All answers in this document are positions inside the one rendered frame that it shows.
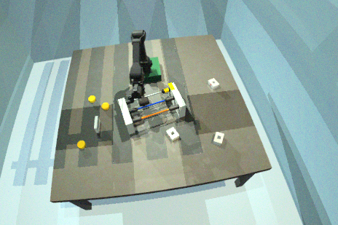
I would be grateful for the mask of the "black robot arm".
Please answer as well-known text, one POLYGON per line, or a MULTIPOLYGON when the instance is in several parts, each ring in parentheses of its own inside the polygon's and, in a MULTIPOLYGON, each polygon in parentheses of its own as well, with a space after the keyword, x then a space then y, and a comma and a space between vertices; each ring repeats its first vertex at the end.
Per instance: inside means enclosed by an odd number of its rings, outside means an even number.
POLYGON ((145 30, 133 30, 131 33, 133 65, 130 68, 130 84, 133 87, 126 92, 128 100, 139 99, 141 97, 142 87, 144 86, 144 74, 152 72, 152 61, 146 56, 145 40, 145 30))

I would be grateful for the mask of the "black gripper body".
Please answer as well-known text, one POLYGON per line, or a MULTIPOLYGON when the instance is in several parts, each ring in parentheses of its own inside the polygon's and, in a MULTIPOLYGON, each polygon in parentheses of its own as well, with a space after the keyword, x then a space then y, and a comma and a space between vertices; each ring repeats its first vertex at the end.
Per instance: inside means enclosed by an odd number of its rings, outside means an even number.
POLYGON ((145 106, 147 104, 149 104, 149 99, 147 97, 144 96, 145 94, 145 87, 142 87, 142 93, 141 93, 141 98, 138 99, 138 104, 139 106, 145 106))

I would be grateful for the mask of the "yellow flat disc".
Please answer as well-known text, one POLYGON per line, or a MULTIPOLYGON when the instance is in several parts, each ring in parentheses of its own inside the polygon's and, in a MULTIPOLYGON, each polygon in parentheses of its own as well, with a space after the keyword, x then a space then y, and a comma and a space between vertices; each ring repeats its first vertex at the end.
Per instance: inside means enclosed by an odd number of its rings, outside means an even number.
POLYGON ((84 142, 84 141, 78 141, 78 144, 77 144, 77 146, 78 146, 80 149, 84 149, 84 148, 85 148, 85 146, 86 146, 86 144, 85 144, 85 142, 84 142))
POLYGON ((103 109, 104 111, 108 110, 109 107, 110 107, 110 106, 109 106, 108 103, 103 103, 103 104, 102 104, 102 109, 103 109))
POLYGON ((95 96, 94 95, 91 95, 89 98, 88 98, 89 102, 90 103, 94 103, 95 102, 95 96))

